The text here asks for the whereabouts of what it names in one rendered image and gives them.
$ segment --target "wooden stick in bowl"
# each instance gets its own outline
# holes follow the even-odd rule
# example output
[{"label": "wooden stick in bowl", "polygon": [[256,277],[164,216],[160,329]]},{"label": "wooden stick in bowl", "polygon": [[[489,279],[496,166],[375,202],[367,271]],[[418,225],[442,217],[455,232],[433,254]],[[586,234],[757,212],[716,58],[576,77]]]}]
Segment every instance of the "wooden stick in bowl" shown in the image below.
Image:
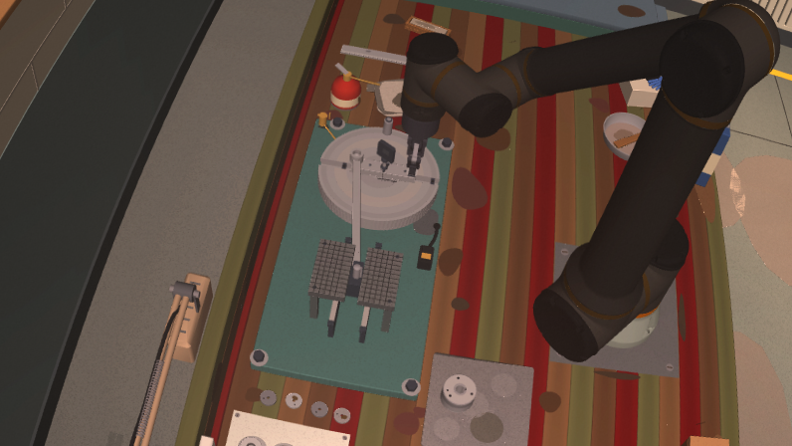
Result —
[{"label": "wooden stick in bowl", "polygon": [[627,137],[623,137],[621,139],[617,139],[616,142],[613,143],[613,145],[615,145],[616,148],[622,148],[625,145],[632,144],[633,142],[637,141],[638,140],[638,136],[640,136],[640,135],[641,135],[641,133],[638,132],[638,133],[636,133],[636,134],[634,134],[632,136],[627,136]]}]

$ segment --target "gray floor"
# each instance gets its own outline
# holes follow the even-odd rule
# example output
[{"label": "gray floor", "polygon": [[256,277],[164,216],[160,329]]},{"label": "gray floor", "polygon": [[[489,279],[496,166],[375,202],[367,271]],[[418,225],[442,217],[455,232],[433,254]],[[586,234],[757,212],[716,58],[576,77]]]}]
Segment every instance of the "gray floor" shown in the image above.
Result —
[{"label": "gray floor", "polygon": [[[168,286],[197,273],[217,287],[253,165],[311,8],[311,0],[225,0],[129,204],[48,445],[128,443],[167,318]],[[792,50],[783,51],[776,69],[792,73]],[[786,109],[792,109],[792,82],[768,78],[750,92],[726,149],[734,165],[761,154],[792,159]],[[792,288],[764,267],[740,223],[726,228],[724,237],[734,329],[764,347],[789,405],[792,359],[784,340],[792,338],[792,329],[780,315],[792,314]],[[152,445],[175,441],[192,370],[173,362]]]}]

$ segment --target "cable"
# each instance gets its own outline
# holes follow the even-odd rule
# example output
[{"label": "cable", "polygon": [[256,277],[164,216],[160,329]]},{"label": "cable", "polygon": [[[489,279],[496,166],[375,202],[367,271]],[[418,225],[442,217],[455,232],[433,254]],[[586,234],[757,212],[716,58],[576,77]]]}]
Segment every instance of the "cable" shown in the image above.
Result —
[{"label": "cable", "polygon": [[159,349],[157,350],[157,359],[154,362],[153,370],[151,371],[151,377],[148,380],[148,391],[146,391],[146,397],[143,400],[143,407],[140,408],[140,414],[137,415],[137,423],[134,425],[134,431],[132,432],[132,439],[129,440],[129,446],[134,446],[134,439],[138,437],[139,433],[138,430],[140,429],[140,421],[143,419],[143,414],[146,413],[146,407],[153,401],[154,392],[152,392],[152,388],[156,391],[157,383],[159,382],[159,371],[162,370],[161,360],[160,357],[162,356],[162,351],[165,349],[165,343],[168,341],[168,335],[170,334],[170,327],[173,325],[173,321],[176,319],[176,315],[178,315],[179,309],[173,312],[168,319],[168,324],[165,326],[165,333],[162,335],[162,341],[159,343]]},{"label": "cable", "polygon": [[432,237],[432,241],[429,242],[429,246],[432,246],[432,245],[435,244],[435,240],[437,240],[437,234],[438,234],[439,231],[440,231],[440,223],[435,223],[435,236]]}]

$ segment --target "red stripe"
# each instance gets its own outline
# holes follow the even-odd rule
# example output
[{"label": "red stripe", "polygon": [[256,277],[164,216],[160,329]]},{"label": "red stripe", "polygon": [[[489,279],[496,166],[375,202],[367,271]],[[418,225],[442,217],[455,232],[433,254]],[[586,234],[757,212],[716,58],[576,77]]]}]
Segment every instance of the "red stripe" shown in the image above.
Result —
[{"label": "red stripe", "polygon": [[[338,17],[341,14],[341,9],[343,7],[344,0],[339,0],[338,5],[335,7],[335,13],[333,14],[332,21],[329,24],[327,29],[326,36],[332,36],[332,33],[335,31],[335,24],[338,22]],[[264,263],[264,256],[267,253],[267,245],[270,243],[270,236],[273,232],[273,226],[275,224],[275,217],[278,213],[278,206],[281,203],[281,197],[284,194],[284,187],[286,186],[286,180],[289,176],[289,169],[292,166],[292,160],[295,157],[295,152],[297,151],[297,142],[299,140],[299,134],[302,131],[302,126],[305,123],[305,112],[308,110],[308,106],[310,104],[310,100],[313,97],[313,91],[316,88],[316,81],[318,80],[319,73],[321,72],[322,64],[324,63],[324,56],[327,54],[327,48],[330,45],[329,38],[324,40],[324,44],[321,49],[321,54],[319,55],[319,59],[316,61],[317,70],[314,70],[313,76],[310,80],[310,85],[308,87],[307,95],[305,96],[305,101],[303,103],[303,113],[300,115],[299,120],[297,121],[297,126],[295,128],[294,136],[292,138],[292,143],[289,147],[289,151],[287,152],[287,158],[284,164],[284,169],[282,170],[280,181],[278,182],[278,189],[276,189],[276,195],[273,200],[273,205],[270,208],[270,215],[267,218],[267,226],[265,226],[264,236],[262,237],[262,243],[259,246],[259,252],[256,256],[256,264],[253,269],[253,275],[251,276],[250,285],[248,286],[248,291],[245,296],[245,305],[242,308],[242,313],[240,314],[240,321],[239,326],[237,328],[236,335],[234,337],[234,345],[231,350],[231,358],[229,359],[228,369],[226,370],[225,380],[223,382],[223,390],[220,394],[220,400],[218,401],[217,412],[215,414],[215,422],[212,426],[212,437],[218,439],[220,437],[220,428],[223,425],[223,417],[225,416],[226,412],[226,405],[228,404],[228,395],[231,391],[231,383],[234,378],[234,372],[236,370],[237,361],[239,360],[239,353],[242,346],[242,336],[245,333],[245,327],[248,323],[248,317],[250,315],[251,304],[253,303],[253,294],[256,291],[256,286],[259,283],[259,276],[261,276],[262,264]]]},{"label": "red stripe", "polygon": [[[503,19],[487,16],[484,37],[482,68],[500,62],[503,45]],[[495,153],[474,142],[471,172],[487,191],[493,192],[493,168]],[[454,328],[451,334],[450,354],[454,356],[476,356],[476,340],[479,335],[479,315],[482,307],[484,265],[487,256],[487,234],[490,227],[490,201],[484,207],[469,210],[465,219],[462,265],[458,296],[470,306],[463,312],[454,313]]]},{"label": "red stripe", "polygon": [[363,392],[338,387],[338,391],[335,393],[335,403],[332,406],[333,414],[336,409],[343,407],[349,411],[351,417],[348,423],[339,424],[335,422],[335,416],[333,416],[332,421],[330,421],[330,430],[349,434],[349,446],[355,446],[357,423],[360,421],[360,407],[362,405]]},{"label": "red stripe", "polygon": [[[432,21],[432,16],[435,14],[435,5],[427,5],[426,3],[416,3],[415,5],[415,15],[416,18],[421,20],[426,20],[427,22]],[[407,48],[410,48],[410,44],[412,43],[413,39],[418,37],[418,33],[410,32],[410,38],[407,40]],[[402,78],[404,79],[404,69],[407,67],[402,67]]]},{"label": "red stripe", "polygon": [[[691,239],[691,222],[688,203],[680,211],[677,220]],[[693,275],[693,248],[688,250],[685,265],[677,274],[677,305],[679,296],[685,302],[685,340],[680,335],[680,437],[681,442],[701,434],[701,399],[698,378],[698,327],[695,312],[695,278]]]},{"label": "red stripe", "polygon": [[[635,374],[630,371],[622,373]],[[635,446],[638,442],[638,379],[616,382],[616,436],[614,446]]]},{"label": "red stripe", "polygon": [[[539,27],[539,47],[555,45],[555,31]],[[555,255],[555,96],[536,100],[536,173],[533,198],[533,234],[528,291],[528,320],[525,331],[525,360],[533,368],[528,446],[540,446],[544,435],[544,409],[539,396],[547,390],[550,346],[533,318],[536,297],[553,283]]]},{"label": "red stripe", "polygon": [[[608,86],[608,100],[611,104],[611,114],[627,112],[627,103],[624,101],[624,95],[622,95],[622,89],[619,87],[619,84],[611,84]],[[624,172],[624,166],[626,165],[627,161],[613,155],[614,184],[619,182],[619,178],[622,177],[622,172]]]}]

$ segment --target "vent grille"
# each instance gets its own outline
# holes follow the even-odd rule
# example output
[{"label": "vent grille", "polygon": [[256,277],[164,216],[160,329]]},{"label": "vent grille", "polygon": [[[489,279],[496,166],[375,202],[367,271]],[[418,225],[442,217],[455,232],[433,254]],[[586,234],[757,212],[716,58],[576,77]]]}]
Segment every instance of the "vent grille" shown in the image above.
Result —
[{"label": "vent grille", "polygon": [[[696,3],[704,4],[709,0],[693,0]],[[792,32],[792,0],[753,0],[753,3],[761,6],[773,17],[776,26],[784,31]]]}]

